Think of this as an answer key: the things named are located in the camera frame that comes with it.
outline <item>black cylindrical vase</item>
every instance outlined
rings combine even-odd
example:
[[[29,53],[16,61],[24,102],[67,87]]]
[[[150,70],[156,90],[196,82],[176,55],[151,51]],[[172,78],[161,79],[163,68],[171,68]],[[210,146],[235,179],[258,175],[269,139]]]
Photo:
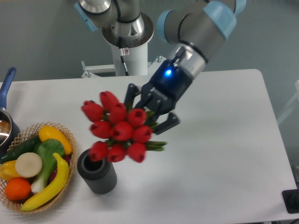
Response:
[[[111,191],[117,182],[113,164],[105,158],[93,162],[89,159],[88,150],[84,151],[77,162],[77,170],[89,188],[97,194]]]

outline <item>saucepan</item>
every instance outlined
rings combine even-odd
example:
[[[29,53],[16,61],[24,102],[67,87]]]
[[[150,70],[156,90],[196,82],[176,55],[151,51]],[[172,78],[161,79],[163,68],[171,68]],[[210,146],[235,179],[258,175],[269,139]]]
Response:
[[[8,70],[0,89],[0,157],[7,152],[14,138],[20,133],[19,127],[6,111],[7,93],[15,73],[16,69],[14,67]]]

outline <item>yellow pepper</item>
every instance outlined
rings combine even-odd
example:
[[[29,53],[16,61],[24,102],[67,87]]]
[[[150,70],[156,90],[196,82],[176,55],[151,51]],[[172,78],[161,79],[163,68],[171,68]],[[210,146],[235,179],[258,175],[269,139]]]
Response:
[[[15,162],[17,160],[8,161],[0,166],[0,178],[11,181],[14,178],[21,177],[15,170]]]
[[[47,139],[56,139],[61,142],[61,144],[64,146],[64,154],[69,155],[72,152],[72,147],[69,142],[69,140],[65,137],[65,135],[59,131],[57,128],[52,126],[43,126],[38,131],[38,136],[41,141],[46,141]]]
[[[53,153],[57,160],[57,175],[54,180],[41,192],[33,195],[21,207],[22,211],[31,211],[47,203],[55,197],[66,185],[70,176],[69,165],[58,153]]]

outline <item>bok choy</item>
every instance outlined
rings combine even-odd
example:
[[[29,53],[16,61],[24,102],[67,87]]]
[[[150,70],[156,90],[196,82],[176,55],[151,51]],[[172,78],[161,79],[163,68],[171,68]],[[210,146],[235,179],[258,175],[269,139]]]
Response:
[[[44,141],[34,151],[34,153],[38,154],[43,162],[42,170],[31,185],[31,191],[36,194],[47,186],[49,177],[57,167],[57,162],[53,156],[53,153],[58,153],[61,157],[63,157],[64,147],[60,141],[48,139]]]

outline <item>blue led light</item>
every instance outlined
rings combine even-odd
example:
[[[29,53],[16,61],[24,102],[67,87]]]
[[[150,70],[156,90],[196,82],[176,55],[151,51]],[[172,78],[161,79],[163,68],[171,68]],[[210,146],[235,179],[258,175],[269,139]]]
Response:
[[[166,72],[165,72],[165,76],[170,76],[171,75],[171,70],[168,69]]]

